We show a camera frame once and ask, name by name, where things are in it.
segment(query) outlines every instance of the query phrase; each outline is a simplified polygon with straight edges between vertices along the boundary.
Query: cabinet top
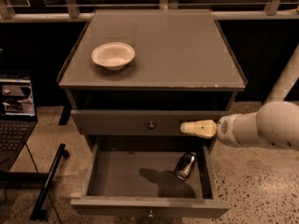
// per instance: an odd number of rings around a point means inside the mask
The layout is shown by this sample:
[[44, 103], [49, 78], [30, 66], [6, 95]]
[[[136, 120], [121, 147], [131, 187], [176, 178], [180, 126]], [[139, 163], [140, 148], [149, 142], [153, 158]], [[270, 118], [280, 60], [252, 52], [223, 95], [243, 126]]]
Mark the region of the cabinet top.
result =
[[[92, 61], [109, 42], [135, 49], [122, 70]], [[246, 79], [205, 9], [96, 10], [59, 82], [65, 89], [244, 90]]]

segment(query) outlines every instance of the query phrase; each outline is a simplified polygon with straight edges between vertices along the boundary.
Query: drawer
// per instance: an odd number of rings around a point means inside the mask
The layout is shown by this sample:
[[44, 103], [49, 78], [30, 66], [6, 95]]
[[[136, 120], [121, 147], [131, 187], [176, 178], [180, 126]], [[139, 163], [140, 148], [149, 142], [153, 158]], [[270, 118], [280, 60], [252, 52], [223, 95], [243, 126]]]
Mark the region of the drawer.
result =
[[[187, 181], [174, 169], [185, 151], [197, 163]], [[101, 136], [82, 196], [71, 205], [82, 215], [221, 217], [228, 206], [215, 199], [206, 147], [195, 137]]]
[[216, 119], [225, 112], [72, 110], [78, 131], [89, 135], [182, 135], [183, 121]]

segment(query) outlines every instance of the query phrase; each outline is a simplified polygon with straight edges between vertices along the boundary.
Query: white bowl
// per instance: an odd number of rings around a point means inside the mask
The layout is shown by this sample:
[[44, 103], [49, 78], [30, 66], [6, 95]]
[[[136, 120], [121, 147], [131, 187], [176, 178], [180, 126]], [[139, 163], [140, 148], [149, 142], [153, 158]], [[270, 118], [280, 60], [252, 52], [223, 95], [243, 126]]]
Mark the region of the white bowl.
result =
[[120, 70], [135, 57], [134, 49], [122, 42], [106, 43], [92, 53], [93, 62], [108, 70]]

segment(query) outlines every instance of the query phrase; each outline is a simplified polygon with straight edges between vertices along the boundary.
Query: gray cabinet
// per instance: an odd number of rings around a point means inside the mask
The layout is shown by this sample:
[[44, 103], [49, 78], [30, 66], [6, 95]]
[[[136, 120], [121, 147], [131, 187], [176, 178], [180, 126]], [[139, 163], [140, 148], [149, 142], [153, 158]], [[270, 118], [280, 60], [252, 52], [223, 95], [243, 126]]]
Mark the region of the gray cabinet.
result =
[[[135, 58], [109, 71], [91, 59], [107, 42], [124, 42]], [[246, 85], [208, 10], [97, 10], [62, 70], [59, 85], [93, 153], [81, 214], [220, 217], [208, 154], [215, 139], [180, 132], [185, 121], [227, 114]], [[192, 176], [174, 169], [186, 151], [197, 155]]]

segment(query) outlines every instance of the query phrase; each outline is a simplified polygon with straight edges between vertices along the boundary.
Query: floor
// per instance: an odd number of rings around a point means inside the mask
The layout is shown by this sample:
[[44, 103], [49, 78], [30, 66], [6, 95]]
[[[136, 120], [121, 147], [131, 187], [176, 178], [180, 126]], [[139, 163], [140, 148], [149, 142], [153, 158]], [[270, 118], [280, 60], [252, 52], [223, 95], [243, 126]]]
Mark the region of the floor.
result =
[[[232, 113], [256, 111], [260, 103], [234, 103]], [[210, 164], [219, 196], [230, 209], [218, 219], [171, 217], [87, 217], [70, 205], [81, 194], [91, 152], [73, 122], [59, 126], [61, 107], [38, 108], [38, 124], [28, 141], [39, 172], [47, 172], [61, 143], [70, 157], [62, 159], [43, 208], [47, 218], [30, 221], [38, 189], [7, 189], [7, 202], [0, 207], [0, 223], [299, 223], [299, 152], [261, 148], [227, 147], [216, 142]], [[28, 150], [23, 149], [11, 171], [34, 172]], [[0, 190], [0, 204], [5, 193]]]

